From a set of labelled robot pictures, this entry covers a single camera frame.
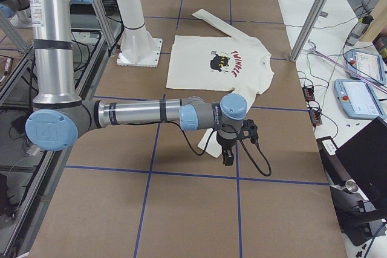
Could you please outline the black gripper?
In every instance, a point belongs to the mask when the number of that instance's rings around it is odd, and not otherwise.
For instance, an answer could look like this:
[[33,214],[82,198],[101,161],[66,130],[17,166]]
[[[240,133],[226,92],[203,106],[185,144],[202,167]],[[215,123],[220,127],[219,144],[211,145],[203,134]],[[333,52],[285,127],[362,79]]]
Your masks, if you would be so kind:
[[231,127],[219,129],[216,132],[216,141],[222,147],[223,165],[232,166],[234,162],[234,154],[232,152],[232,147],[237,141],[235,131]]

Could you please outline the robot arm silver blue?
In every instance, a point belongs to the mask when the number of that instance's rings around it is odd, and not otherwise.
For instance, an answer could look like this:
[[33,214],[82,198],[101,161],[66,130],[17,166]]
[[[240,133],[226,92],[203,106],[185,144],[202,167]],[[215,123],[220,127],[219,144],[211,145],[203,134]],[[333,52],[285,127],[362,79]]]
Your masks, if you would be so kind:
[[172,123],[182,132],[209,129],[221,146],[224,165],[230,166],[236,143],[246,138],[257,142],[257,127],[246,119],[247,103],[239,94],[214,103],[198,97],[108,104],[83,100],[74,85],[70,2],[30,0],[38,94],[25,131],[33,144],[60,151],[85,133],[109,125]]

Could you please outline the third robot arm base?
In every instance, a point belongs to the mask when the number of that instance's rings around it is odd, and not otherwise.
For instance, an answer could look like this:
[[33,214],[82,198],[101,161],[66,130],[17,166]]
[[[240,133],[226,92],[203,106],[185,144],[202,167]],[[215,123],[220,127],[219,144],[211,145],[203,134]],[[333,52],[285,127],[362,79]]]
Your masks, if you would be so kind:
[[32,24],[29,0],[1,0],[1,14],[6,19],[17,16],[24,25]]

